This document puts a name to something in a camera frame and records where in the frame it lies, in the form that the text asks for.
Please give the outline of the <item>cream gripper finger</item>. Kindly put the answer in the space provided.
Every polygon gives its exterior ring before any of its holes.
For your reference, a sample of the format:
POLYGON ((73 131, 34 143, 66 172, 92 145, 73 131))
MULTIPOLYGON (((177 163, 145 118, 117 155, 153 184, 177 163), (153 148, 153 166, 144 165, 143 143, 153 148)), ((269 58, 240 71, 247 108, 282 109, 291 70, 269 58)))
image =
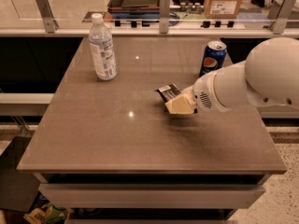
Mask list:
POLYGON ((179 95, 165 103, 170 114, 187 115, 193 114, 196 102, 188 95, 179 95))

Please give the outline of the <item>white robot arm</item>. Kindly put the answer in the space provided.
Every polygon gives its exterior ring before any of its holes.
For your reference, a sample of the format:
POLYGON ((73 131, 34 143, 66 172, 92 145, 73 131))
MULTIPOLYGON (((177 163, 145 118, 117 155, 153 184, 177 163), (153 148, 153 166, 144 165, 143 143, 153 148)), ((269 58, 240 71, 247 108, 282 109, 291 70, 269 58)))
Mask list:
POLYGON ((247 105, 299 108, 299 40, 265 40, 245 61, 199 77, 165 103, 169 113, 183 115, 226 112, 247 105))

